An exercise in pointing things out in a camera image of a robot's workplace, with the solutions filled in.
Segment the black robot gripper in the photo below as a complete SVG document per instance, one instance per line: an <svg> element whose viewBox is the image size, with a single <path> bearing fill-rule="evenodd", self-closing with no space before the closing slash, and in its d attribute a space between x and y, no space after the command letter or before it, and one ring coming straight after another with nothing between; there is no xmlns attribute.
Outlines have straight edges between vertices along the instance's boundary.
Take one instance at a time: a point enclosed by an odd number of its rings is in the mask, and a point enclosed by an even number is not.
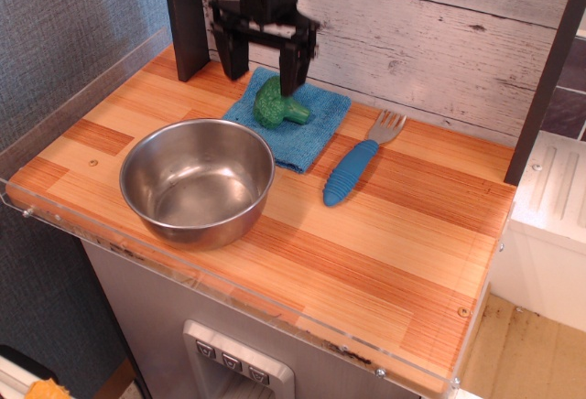
<svg viewBox="0 0 586 399"><path fill-rule="evenodd" d="M290 97L305 83L320 24L297 10L298 0L211 0L213 35L224 74L249 71L249 42L280 48L280 89Z"/></svg>

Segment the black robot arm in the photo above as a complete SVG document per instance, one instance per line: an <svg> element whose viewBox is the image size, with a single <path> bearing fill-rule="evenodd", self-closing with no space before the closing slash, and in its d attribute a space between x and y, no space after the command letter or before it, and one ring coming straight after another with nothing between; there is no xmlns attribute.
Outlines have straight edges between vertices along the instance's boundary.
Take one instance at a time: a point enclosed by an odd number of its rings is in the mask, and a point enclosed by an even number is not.
<svg viewBox="0 0 586 399"><path fill-rule="evenodd" d="M298 11L298 0L211 0L212 33L225 75L249 71L249 45L279 51L281 95L305 83L316 55L320 23Z"/></svg>

